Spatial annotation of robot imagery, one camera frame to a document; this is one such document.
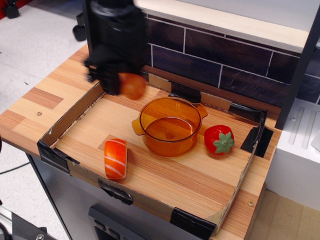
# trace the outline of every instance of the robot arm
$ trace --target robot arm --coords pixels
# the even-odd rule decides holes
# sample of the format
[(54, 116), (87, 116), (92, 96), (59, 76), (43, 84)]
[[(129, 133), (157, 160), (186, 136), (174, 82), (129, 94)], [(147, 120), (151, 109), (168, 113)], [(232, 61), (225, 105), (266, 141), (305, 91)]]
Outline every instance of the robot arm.
[(133, 0), (93, 0), (89, 29), (94, 45), (85, 66), (89, 79), (100, 80), (111, 95), (120, 93), (118, 73), (139, 75), (144, 65), (147, 46), (147, 25), (143, 12)]

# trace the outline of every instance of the pot handle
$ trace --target pot handle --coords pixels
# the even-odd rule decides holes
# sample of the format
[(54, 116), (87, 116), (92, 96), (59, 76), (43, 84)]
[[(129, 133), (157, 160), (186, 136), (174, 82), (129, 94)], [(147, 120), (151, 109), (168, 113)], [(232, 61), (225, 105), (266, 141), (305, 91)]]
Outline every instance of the pot handle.
[(137, 135), (144, 135), (145, 134), (143, 128), (140, 125), (139, 118), (137, 118), (136, 120), (133, 120), (131, 124), (132, 124), (132, 128), (133, 128), (135, 134), (137, 134)]
[(204, 117), (208, 116), (208, 112), (205, 109), (205, 107), (201, 103), (194, 103), (193, 104), (198, 112), (200, 113), (201, 118), (203, 119)]

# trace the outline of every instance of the white appliance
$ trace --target white appliance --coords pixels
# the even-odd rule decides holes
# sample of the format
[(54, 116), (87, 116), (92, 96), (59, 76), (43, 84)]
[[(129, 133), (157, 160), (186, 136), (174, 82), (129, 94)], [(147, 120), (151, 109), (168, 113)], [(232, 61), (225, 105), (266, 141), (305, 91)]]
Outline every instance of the white appliance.
[(318, 211), (320, 152), (312, 141), (319, 134), (320, 105), (296, 98), (266, 177), (268, 190)]

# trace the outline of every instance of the cable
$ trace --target cable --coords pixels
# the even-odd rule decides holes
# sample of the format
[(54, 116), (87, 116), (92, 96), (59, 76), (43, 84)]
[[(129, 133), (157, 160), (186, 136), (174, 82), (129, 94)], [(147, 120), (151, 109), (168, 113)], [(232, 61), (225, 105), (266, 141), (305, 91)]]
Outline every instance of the cable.
[(27, 162), (27, 163), (24, 163), (24, 164), (22, 164), (22, 165), (20, 165), (20, 166), (15, 167), (15, 168), (12, 168), (12, 169), (9, 169), (9, 170), (0, 172), (0, 175), (1, 175), (1, 174), (9, 173), (9, 172), (11, 172), (11, 171), (13, 171), (13, 170), (16, 170), (16, 169), (19, 169), (19, 168), (22, 168), (23, 166), (28, 165), (29, 163), (30, 163), (30, 162)]
[(3, 235), (4, 235), (4, 240), (11, 240), (11, 236), (9, 235), (6, 227), (0, 222), (0, 229), (2, 230), (3, 232)]

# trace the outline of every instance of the white floor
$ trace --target white floor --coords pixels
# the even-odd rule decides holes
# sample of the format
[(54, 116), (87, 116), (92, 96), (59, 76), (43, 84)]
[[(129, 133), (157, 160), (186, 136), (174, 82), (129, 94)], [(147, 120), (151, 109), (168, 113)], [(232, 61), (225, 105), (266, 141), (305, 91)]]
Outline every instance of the white floor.
[[(72, 33), (81, 11), (81, 0), (33, 0), (18, 18), (0, 20), (0, 114), (87, 44)], [(3, 143), (0, 172), (27, 162), (24, 152)], [(0, 174), (0, 200), (56, 239), (68, 239), (30, 164)]]

